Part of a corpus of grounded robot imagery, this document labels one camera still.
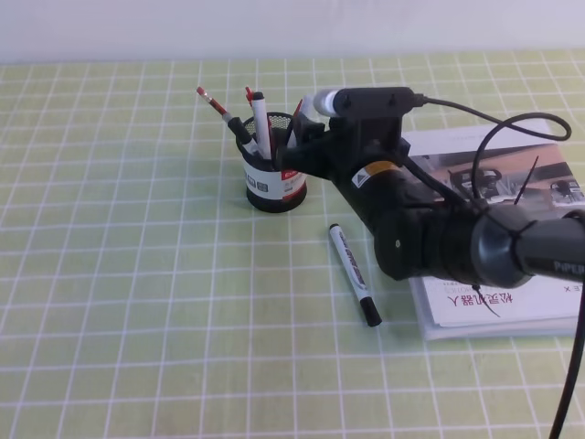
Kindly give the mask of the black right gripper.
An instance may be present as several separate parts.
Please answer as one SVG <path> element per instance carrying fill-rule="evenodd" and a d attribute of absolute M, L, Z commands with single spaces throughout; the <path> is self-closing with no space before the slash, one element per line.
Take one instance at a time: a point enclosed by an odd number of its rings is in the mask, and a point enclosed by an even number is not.
<path fill-rule="evenodd" d="M 409 157 L 401 123 L 335 117 L 324 129 L 300 113 L 297 146 L 279 145 L 275 168 L 327 177 L 371 233 L 378 267 L 389 277 L 470 280 L 466 203 Z"/>

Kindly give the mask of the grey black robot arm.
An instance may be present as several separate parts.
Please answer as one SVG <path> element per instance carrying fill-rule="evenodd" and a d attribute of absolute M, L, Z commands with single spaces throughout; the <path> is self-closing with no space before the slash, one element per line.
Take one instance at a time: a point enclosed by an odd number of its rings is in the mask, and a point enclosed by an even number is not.
<path fill-rule="evenodd" d="M 329 180 L 373 237 L 380 270 L 395 280 L 434 276 L 515 288 L 534 275 L 584 278 L 584 213 L 536 220 L 517 205 L 461 196 L 409 156 L 399 118 L 294 121 L 296 144 L 275 164 Z"/>

